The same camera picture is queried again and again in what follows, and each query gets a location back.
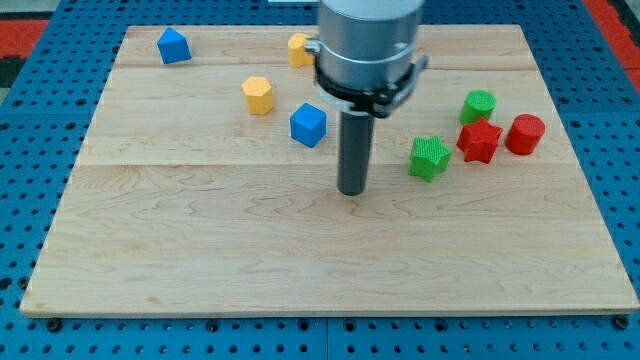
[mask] wooden board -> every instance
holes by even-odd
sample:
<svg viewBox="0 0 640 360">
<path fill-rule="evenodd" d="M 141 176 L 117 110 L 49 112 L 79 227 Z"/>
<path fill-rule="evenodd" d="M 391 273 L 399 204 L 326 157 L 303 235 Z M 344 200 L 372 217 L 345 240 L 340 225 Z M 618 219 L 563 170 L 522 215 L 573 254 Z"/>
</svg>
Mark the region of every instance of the wooden board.
<svg viewBox="0 0 640 360">
<path fill-rule="evenodd" d="M 194 58 L 162 65 L 163 27 L 126 34 L 21 304 L 33 317 L 445 316 L 638 308 L 518 26 L 425 26 L 429 69 L 376 124 L 365 194 L 339 194 L 337 113 L 311 68 L 287 65 L 292 27 L 178 27 Z M 267 76 L 250 116 L 240 84 Z M 455 149 L 466 93 L 492 121 L 547 124 L 528 157 Z M 326 110 L 316 148 L 289 138 L 303 102 Z M 407 175 L 414 136 L 454 150 L 431 184 Z"/>
</svg>

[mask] blue block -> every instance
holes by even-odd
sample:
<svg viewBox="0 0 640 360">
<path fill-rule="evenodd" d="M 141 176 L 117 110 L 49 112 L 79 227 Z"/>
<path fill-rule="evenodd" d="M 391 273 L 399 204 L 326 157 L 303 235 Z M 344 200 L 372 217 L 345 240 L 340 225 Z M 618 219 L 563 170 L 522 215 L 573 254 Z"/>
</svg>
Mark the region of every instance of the blue block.
<svg viewBox="0 0 640 360">
<path fill-rule="evenodd" d="M 160 49 L 162 62 L 165 64 L 191 59 L 187 38 L 170 27 L 164 31 L 160 40 L 158 40 L 158 49 Z"/>
<path fill-rule="evenodd" d="M 327 133 L 327 114 L 304 103 L 290 118 L 291 137 L 308 147 L 314 147 Z"/>
</svg>

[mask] yellow hexagonal block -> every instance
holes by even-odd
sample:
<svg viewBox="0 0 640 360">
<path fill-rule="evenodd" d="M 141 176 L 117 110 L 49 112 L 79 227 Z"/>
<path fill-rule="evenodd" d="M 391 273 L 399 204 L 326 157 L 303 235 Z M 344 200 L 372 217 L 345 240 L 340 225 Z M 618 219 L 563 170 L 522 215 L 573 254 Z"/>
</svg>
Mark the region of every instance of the yellow hexagonal block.
<svg viewBox="0 0 640 360">
<path fill-rule="evenodd" d="M 250 114 L 264 115 L 273 109 L 273 89 L 267 78 L 250 77 L 242 83 L 242 91 Z"/>
<path fill-rule="evenodd" d="M 309 37 L 307 34 L 298 33 L 293 34 L 289 39 L 289 65 L 292 67 L 313 65 L 316 58 L 304 49 L 304 44 Z"/>
</svg>

